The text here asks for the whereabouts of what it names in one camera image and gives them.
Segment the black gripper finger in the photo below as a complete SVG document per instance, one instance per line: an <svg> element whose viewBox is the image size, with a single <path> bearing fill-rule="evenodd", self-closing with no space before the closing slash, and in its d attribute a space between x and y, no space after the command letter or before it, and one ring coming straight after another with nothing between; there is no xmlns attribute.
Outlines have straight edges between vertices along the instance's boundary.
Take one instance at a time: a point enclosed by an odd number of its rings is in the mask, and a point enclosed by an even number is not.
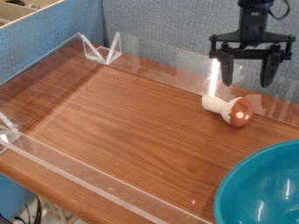
<svg viewBox="0 0 299 224"><path fill-rule="evenodd" d="M280 64L281 64L281 54L272 53L262 63L261 85L264 88L268 88L273 84Z"/></svg>
<svg viewBox="0 0 299 224"><path fill-rule="evenodd" d="M221 71L222 71L223 83L227 86L230 86L233 83L233 74L234 74L234 56L226 52L222 54Z"/></svg>

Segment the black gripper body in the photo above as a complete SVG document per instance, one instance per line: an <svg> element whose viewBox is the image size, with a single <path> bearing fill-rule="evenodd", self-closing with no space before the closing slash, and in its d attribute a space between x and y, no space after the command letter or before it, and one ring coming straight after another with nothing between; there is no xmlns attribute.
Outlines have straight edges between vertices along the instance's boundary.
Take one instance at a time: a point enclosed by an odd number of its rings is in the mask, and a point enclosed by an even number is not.
<svg viewBox="0 0 299 224"><path fill-rule="evenodd" d="M243 39L241 30L210 36L210 58L223 60L231 57L235 60L265 60L278 54L281 60L293 58L294 35L266 32L264 38Z"/></svg>

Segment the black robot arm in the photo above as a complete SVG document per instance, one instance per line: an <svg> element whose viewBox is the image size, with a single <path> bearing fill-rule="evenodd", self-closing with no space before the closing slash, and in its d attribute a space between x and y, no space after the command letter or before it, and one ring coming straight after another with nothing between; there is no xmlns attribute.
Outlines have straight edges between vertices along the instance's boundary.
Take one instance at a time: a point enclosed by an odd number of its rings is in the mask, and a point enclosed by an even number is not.
<svg viewBox="0 0 299 224"><path fill-rule="evenodd" d="M293 57L294 35L268 31L268 18L284 20L290 13L288 0L286 13L277 17L272 11L276 0L238 0L241 7L238 29L210 36L210 58L221 63L223 83L233 83L234 60L262 60L261 86L268 88L274 81L277 71L285 60Z"/></svg>

